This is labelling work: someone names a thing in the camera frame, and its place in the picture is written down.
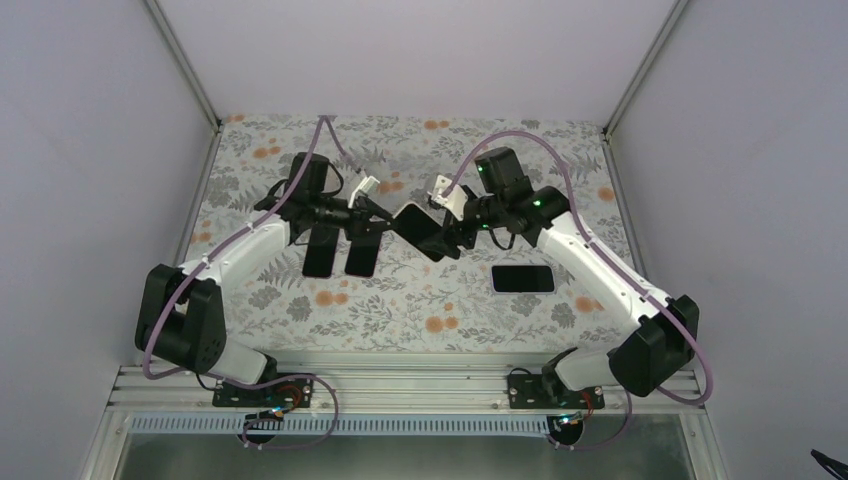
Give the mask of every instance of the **black smartphone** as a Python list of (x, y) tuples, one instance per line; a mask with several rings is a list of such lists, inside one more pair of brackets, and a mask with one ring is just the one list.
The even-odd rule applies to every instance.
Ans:
[(336, 258), (336, 246), (339, 243), (339, 229), (316, 225), (309, 232), (309, 244), (306, 258), (303, 259), (303, 276), (330, 278), (333, 275), (333, 262)]
[(345, 273), (355, 277), (373, 277), (382, 238), (383, 234), (377, 232), (352, 240), (345, 263)]
[(439, 252), (421, 248), (421, 242), (442, 231), (441, 225), (433, 220), (433, 217), (427, 215), (427, 212), (421, 207), (415, 203), (407, 203), (395, 215), (394, 223), (394, 232), (426, 255), (427, 258), (434, 262), (445, 258)]
[(547, 265), (494, 265), (492, 287), (497, 293), (553, 293), (554, 272)]

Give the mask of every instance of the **floral tablecloth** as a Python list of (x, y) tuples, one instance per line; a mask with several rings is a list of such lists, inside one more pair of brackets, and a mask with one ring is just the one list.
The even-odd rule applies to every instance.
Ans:
[[(227, 119), (188, 258), (209, 251), (239, 228), (268, 188), (288, 176), (292, 158), (306, 150), (316, 121), (312, 115)], [(348, 151), (368, 174), (382, 181), (372, 199), (391, 212), (410, 199), (426, 209), (426, 183), (435, 173), (452, 176), (485, 136), (506, 129), (540, 135), (570, 164), (577, 205), (589, 226), (630, 261), (595, 125), (397, 117), (338, 117), (333, 124)], [(536, 188), (564, 188), (543, 149), (509, 138), (488, 148), (501, 145), (518, 153)], [(343, 194), (358, 183), (360, 177), (341, 161), (326, 131), (316, 152), (338, 166), (347, 181)], [(462, 183), (482, 192), (473, 168)], [(443, 218), (441, 212), (430, 213), (438, 221)], [(500, 234), (504, 243), (507, 235)], [(464, 251), (460, 260), (434, 263), (389, 233), (383, 236), (373, 278), (344, 274), (348, 249), (342, 235), (329, 279), (301, 275), (305, 246), (281, 250), (225, 299), (229, 334), (264, 350), (392, 352), (560, 352), (619, 336), (603, 305), (558, 265), (552, 265), (556, 294), (494, 294), (489, 277), (492, 265), (551, 263), (520, 238), (513, 250), (502, 251), (488, 236), (480, 235), (477, 247)]]

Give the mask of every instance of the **white wall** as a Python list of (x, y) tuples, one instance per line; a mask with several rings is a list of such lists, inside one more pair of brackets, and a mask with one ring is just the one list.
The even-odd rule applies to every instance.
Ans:
[(210, 138), (142, 2), (0, 4), (0, 477), (79, 475)]
[(674, 0), (160, 0), (219, 114), (605, 124)]
[(692, 2), (618, 131), (647, 268), (701, 305), (732, 478), (848, 461), (848, 3)]

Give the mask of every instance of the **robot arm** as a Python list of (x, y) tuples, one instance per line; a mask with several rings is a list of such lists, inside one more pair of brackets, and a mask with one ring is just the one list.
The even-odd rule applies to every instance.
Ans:
[(693, 358), (694, 352), (679, 331), (593, 247), (602, 250), (650, 296), (664, 300), (694, 337), (699, 312), (692, 300), (686, 296), (672, 299), (651, 285), (591, 230), (587, 241), (575, 223), (568, 199), (553, 187), (534, 191), (511, 149), (491, 150), (477, 157), (475, 163), (489, 195), (478, 198), (462, 186), (443, 196), (450, 181), (437, 177), (431, 205), (447, 209), (448, 218), (438, 238), (431, 238), (425, 246), (458, 258), (458, 247), (473, 248), (478, 231), (505, 227), (568, 269), (619, 322), (622, 342), (572, 348), (543, 368), (545, 388), (552, 397), (564, 390), (618, 384), (634, 395), (647, 396)]
[[(300, 168), (295, 158), (292, 172)], [(153, 354), (190, 371), (215, 374), (245, 384), (265, 383), (277, 378), (276, 361), (227, 337), (223, 295), (274, 254), (315, 225), (344, 229), (349, 239), (393, 228), (391, 215), (367, 196), (349, 201), (323, 196), (329, 160), (314, 156), (307, 173), (293, 188), (289, 201), (274, 211), (269, 221), (254, 228), (261, 211), (270, 211), (278, 198), (280, 184), (256, 204), (248, 223), (249, 232), (227, 245), (214, 259), (198, 260), (174, 268), (159, 265), (148, 275), (136, 329), (135, 344), (144, 350), (153, 326), (177, 286), (201, 262), (206, 267), (178, 299), (182, 309), (173, 309), (154, 345)], [(688, 297), (669, 298), (662, 290), (640, 277), (589, 231), (586, 240), (575, 223), (569, 201), (557, 189), (534, 190), (511, 149), (499, 148), (475, 159), (488, 195), (477, 197), (467, 187), (442, 196), (450, 181), (438, 177), (431, 203), (448, 210), (441, 231), (416, 244), (459, 258), (459, 247), (474, 248), (477, 233), (505, 227), (521, 235), (567, 268), (620, 322), (621, 343), (572, 348), (557, 355), (543, 368), (543, 384), (557, 399), (568, 391), (589, 386), (620, 384), (637, 396), (646, 396), (692, 359), (691, 347), (659, 310), (625, 282), (596, 253), (613, 259), (616, 267), (636, 279), (653, 298), (664, 299), (668, 310), (694, 337), (698, 307)], [(361, 188), (373, 187), (366, 179)], [(383, 222), (371, 222), (372, 216)]]
[[(298, 154), (291, 167), (297, 172), (305, 158)], [(179, 267), (159, 265), (147, 276), (135, 345), (144, 350), (168, 300), (177, 286), (201, 264), (205, 267), (177, 300), (180, 308), (168, 314), (167, 321), (153, 347), (153, 355), (198, 374), (211, 374), (244, 384), (258, 384), (277, 378), (276, 361), (229, 338), (224, 321), (223, 298), (245, 280), (253, 270), (310, 228), (321, 225), (344, 230), (348, 239), (369, 236), (391, 228), (391, 215), (371, 202), (367, 193), (379, 183), (367, 177), (354, 189), (349, 200), (323, 193), (329, 159), (313, 155), (303, 179), (289, 201), (258, 225), (260, 217), (277, 205), (277, 190), (271, 187), (259, 201), (247, 222), (247, 233), (226, 245), (214, 258), (204, 253)], [(377, 216), (383, 221), (372, 222)]]

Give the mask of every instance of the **base mounting plate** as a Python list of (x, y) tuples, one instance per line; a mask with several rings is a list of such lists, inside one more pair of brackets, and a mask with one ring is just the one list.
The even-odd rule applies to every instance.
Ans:
[(542, 375), (513, 373), (506, 377), (509, 394), (509, 408), (518, 410), (585, 410), (588, 408), (584, 393), (589, 396), (592, 408), (600, 410), (604, 408), (604, 394), (595, 393), (596, 387), (589, 387), (576, 392), (567, 392), (563, 395), (562, 402), (554, 402), (544, 388), (542, 388)]
[[(294, 375), (293, 373), (280, 373), (280, 377)], [(223, 383), (212, 398), (212, 405), (216, 407), (248, 407), (248, 408), (274, 408), (286, 407), (293, 402), (291, 389), (286, 386), (293, 385), (301, 391), (298, 409), (309, 408), (312, 400), (312, 380), (298, 378), (278, 383), (272, 387), (261, 390), (245, 390), (228, 383)]]

